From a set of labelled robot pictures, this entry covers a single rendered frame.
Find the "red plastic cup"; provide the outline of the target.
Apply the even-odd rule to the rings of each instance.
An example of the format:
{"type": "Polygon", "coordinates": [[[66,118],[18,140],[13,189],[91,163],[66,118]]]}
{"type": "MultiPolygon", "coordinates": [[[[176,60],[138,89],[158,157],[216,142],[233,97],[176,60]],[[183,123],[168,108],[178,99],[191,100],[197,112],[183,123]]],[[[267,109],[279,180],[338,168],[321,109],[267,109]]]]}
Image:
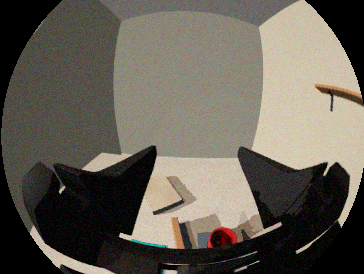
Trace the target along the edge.
{"type": "Polygon", "coordinates": [[[236,243],[238,239],[236,239],[235,233],[232,233],[231,229],[226,229],[226,227],[219,227],[219,229],[215,229],[213,233],[210,234],[209,241],[207,241],[207,249],[209,247],[218,247],[219,245],[231,245],[231,243],[236,243]],[[219,241],[219,243],[217,243],[219,241]],[[213,242],[213,243],[211,243],[213,242]]]}

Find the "brown rectangular block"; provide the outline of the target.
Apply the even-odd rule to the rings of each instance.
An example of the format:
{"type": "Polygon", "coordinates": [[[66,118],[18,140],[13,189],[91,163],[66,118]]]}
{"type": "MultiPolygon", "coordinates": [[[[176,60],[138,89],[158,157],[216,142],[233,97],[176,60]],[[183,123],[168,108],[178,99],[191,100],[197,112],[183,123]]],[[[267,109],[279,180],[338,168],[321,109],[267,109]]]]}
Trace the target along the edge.
{"type": "Polygon", "coordinates": [[[171,218],[171,226],[173,226],[175,247],[177,247],[177,249],[185,250],[185,246],[183,246],[183,242],[182,242],[182,231],[181,231],[181,227],[179,227],[177,217],[171,218]]]}

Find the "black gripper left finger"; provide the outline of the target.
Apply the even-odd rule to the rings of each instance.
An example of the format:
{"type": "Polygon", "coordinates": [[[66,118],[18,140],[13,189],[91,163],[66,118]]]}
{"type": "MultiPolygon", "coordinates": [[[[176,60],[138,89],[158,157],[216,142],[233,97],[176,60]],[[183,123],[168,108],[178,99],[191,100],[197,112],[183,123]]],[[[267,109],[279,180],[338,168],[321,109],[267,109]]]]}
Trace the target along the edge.
{"type": "Polygon", "coordinates": [[[106,218],[120,227],[120,233],[132,235],[155,157],[157,148],[150,145],[100,172],[86,172],[62,164],[53,164],[53,169],[62,185],[93,201],[106,218]]]}

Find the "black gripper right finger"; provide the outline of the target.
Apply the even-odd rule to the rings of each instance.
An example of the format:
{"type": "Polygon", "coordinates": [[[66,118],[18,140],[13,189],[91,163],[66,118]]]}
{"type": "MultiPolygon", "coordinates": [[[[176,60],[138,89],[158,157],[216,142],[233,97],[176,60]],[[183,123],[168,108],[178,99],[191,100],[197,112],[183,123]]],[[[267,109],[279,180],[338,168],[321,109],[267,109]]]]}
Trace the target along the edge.
{"type": "Polygon", "coordinates": [[[312,181],[324,174],[328,166],[327,162],[321,162],[311,168],[295,170],[252,152],[246,146],[239,148],[238,160],[258,206],[263,229],[279,223],[279,218],[298,201],[312,181]]]}

